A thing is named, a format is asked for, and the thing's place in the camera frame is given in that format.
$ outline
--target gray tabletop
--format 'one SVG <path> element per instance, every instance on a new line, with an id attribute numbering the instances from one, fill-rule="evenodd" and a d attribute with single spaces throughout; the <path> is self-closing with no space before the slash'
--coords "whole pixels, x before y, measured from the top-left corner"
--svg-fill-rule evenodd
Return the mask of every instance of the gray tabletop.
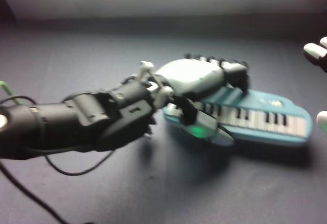
<path id="1" fill-rule="evenodd" d="M 198 33 L 198 20 L 188 23 Z M 312 39 L 297 39 L 296 29 L 291 31 L 295 38 L 279 39 L 232 30 L 215 36 L 205 31 L 152 34 L 126 25 L 118 31 L 115 24 L 6 26 L 0 31 L 0 79 L 15 93 L 53 103 L 71 93 L 113 88 L 136 72 L 141 60 L 160 67 L 194 53 L 247 61 L 253 89 L 285 96 L 313 119 L 326 108 L 327 74 L 302 57 L 303 44 Z M 298 152 L 247 142 L 225 149 L 210 146 L 169 128 L 161 112 L 156 119 L 151 138 L 118 150 L 82 177 L 60 175 L 43 158 L 5 164 L 71 223 L 326 223 L 327 138 L 317 125 L 310 150 Z M 105 154 L 51 158 L 65 170 L 78 171 Z M 2 175 L 0 196 L 1 223 L 56 223 Z"/>

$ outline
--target green cable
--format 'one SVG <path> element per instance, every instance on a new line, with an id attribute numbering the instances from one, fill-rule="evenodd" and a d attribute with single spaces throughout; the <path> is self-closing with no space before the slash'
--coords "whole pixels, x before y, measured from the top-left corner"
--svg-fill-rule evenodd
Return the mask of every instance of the green cable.
<path id="1" fill-rule="evenodd" d="M 4 89 L 4 91 L 7 93 L 7 95 L 14 95 L 14 92 L 12 89 L 9 87 L 7 82 L 5 81 L 0 81 L 0 86 Z M 17 105 L 21 105 L 22 103 L 19 101 L 19 99 L 14 99 L 15 103 Z"/>

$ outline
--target blue toy keyboard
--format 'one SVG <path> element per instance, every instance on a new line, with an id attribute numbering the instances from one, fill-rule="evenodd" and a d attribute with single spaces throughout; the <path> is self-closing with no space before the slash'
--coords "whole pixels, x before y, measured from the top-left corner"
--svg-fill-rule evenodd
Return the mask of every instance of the blue toy keyboard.
<path id="1" fill-rule="evenodd" d="M 313 129 L 306 110 L 285 97 L 260 91 L 248 90 L 244 96 L 240 89 L 223 87 L 194 105 L 216 118 L 234 139 L 297 147 L 308 142 Z M 183 128 L 176 105 L 168 104 L 163 111 L 170 124 Z"/>

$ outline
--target robotic hand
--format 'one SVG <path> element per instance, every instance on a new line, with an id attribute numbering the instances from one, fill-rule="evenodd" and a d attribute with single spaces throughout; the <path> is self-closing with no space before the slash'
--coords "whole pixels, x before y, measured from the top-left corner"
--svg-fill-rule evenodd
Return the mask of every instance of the robotic hand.
<path id="1" fill-rule="evenodd" d="M 327 37 L 320 40 L 320 44 L 306 44 L 303 49 L 304 56 L 316 66 L 320 66 L 324 72 L 327 72 Z M 317 123 L 327 131 L 327 111 L 321 111 L 317 115 Z"/>
<path id="2" fill-rule="evenodd" d="M 25 160 L 68 151 L 114 151 L 145 133 L 151 134 L 149 125 L 155 124 L 154 113 L 169 103 L 182 109 L 181 122 L 186 127 L 208 127 L 207 122 L 212 118 L 196 109 L 194 102 L 227 84 L 247 93 L 249 83 L 245 63 L 228 63 L 213 57 L 192 59 L 186 55 L 157 72 L 152 63 L 142 62 L 138 75 L 127 78 L 115 89 L 70 95 L 57 104 L 39 105 L 27 96 L 12 95 L 9 87 L 5 87 L 12 96 L 0 101 L 0 158 Z M 20 103 L 21 99 L 32 104 L 3 106 L 9 100 Z M 219 129 L 219 125 L 210 128 L 210 133 L 217 133 Z M 46 203 L 25 189 L 1 163 L 0 170 L 60 223 L 67 224 Z"/>

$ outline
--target green glowing light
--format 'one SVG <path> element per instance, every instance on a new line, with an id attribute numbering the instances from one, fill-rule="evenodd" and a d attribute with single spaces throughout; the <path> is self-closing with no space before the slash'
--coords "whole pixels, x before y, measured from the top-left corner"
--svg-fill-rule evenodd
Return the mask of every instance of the green glowing light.
<path id="1" fill-rule="evenodd" d="M 203 127 L 193 126 L 191 128 L 191 134 L 198 138 L 206 138 L 208 131 Z"/>

